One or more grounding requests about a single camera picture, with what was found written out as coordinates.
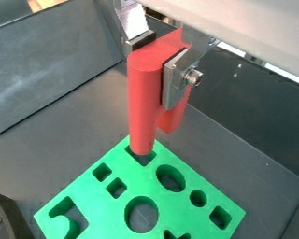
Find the green shape sorter board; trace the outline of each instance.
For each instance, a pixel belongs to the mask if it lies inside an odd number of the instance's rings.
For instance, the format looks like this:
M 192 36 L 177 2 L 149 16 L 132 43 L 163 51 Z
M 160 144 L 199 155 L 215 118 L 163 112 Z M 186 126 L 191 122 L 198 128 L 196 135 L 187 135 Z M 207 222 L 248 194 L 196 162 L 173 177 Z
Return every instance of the green shape sorter board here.
M 160 142 L 145 160 L 132 154 L 125 137 L 36 213 L 46 239 L 231 238 L 244 210 Z M 163 178 L 172 178 L 176 187 Z M 137 204 L 157 211 L 148 232 L 129 226 Z M 88 222 L 83 232 L 65 216 L 73 206 Z

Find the gray wall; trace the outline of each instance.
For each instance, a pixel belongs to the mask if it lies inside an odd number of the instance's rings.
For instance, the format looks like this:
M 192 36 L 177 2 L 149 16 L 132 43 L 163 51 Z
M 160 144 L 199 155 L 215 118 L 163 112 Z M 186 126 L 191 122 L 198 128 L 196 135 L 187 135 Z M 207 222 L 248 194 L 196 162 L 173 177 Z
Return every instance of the gray wall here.
M 120 60 L 93 0 L 0 28 L 0 133 Z

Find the white panel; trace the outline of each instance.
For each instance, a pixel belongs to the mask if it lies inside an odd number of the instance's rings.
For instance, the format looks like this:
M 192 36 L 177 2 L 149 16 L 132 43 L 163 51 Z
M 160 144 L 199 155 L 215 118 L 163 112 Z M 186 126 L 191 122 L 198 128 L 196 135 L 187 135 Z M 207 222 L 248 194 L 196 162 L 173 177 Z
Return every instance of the white panel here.
M 299 77 L 299 0 L 137 0 Z

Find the black object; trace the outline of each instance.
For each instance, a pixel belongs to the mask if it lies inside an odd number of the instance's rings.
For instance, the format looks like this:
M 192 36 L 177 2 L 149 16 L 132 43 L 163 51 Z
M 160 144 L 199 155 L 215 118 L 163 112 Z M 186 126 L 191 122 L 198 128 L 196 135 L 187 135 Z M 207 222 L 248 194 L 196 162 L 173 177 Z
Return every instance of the black object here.
M 34 238 L 16 202 L 0 194 L 0 239 Z

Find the gray table surface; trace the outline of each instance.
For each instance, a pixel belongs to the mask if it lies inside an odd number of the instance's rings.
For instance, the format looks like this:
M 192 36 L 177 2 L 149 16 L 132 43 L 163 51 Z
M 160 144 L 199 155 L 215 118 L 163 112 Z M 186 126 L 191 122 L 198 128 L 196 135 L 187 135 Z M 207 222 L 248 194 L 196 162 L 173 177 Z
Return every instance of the gray table surface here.
M 0 134 L 0 193 L 17 201 L 36 238 L 33 214 L 127 135 L 124 63 Z M 234 238 L 280 238 L 299 177 L 190 105 L 157 140 L 246 209 Z

